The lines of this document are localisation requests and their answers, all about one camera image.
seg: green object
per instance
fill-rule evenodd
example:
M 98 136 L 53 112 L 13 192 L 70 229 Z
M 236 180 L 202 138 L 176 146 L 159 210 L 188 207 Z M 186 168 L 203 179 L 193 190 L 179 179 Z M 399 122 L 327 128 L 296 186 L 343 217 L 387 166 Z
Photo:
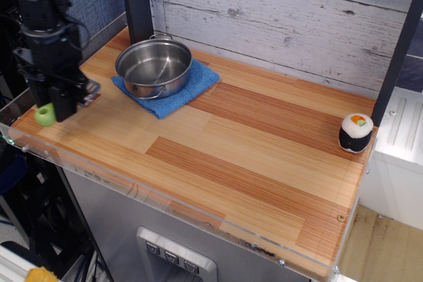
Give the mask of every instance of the green object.
M 56 122 L 56 114 L 54 113 L 53 103 L 45 104 L 39 107 L 35 112 L 35 121 L 44 127 L 50 127 Z

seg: screw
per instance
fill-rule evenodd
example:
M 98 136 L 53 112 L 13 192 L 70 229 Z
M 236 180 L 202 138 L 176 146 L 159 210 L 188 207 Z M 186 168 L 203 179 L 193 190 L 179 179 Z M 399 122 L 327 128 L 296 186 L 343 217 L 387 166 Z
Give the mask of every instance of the screw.
M 340 223 L 343 223 L 343 222 L 346 220 L 346 217 L 345 217 L 344 215 L 338 215 L 338 216 L 336 217 L 336 219 L 338 219 L 338 221 L 339 221 Z

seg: blue cloth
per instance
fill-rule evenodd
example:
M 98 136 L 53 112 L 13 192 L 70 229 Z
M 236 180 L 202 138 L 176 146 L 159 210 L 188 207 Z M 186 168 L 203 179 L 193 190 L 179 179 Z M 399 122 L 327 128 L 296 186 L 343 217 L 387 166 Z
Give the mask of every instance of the blue cloth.
M 144 100 L 138 99 L 128 92 L 124 80 L 120 76 L 112 77 L 113 83 L 120 88 L 122 92 L 159 119 L 166 117 L 171 112 L 174 112 L 176 109 L 196 98 L 219 79 L 219 74 L 194 59 L 190 68 L 188 83 L 181 91 L 165 98 Z

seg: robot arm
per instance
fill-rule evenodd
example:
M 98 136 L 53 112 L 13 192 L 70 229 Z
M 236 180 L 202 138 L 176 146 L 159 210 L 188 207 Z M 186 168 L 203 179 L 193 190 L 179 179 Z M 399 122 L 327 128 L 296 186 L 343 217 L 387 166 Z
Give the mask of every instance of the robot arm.
M 78 24 L 66 15 L 69 0 L 14 0 L 27 48 L 14 51 L 38 107 L 52 103 L 62 122 L 89 104 L 100 85 L 79 70 L 82 59 Z

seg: table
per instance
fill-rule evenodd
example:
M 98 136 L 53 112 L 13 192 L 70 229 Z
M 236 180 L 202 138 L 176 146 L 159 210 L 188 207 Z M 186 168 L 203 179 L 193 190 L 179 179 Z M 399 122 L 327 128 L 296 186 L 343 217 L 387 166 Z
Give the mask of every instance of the table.
M 3 135 L 260 257 L 321 281 L 333 274 L 376 128 L 360 154 L 342 150 L 338 132 L 375 101 L 192 50 L 221 80 L 158 120 L 110 80 L 129 44 L 126 28 L 81 66 L 102 85 L 88 107 L 51 127 L 32 107 L 1 120 Z

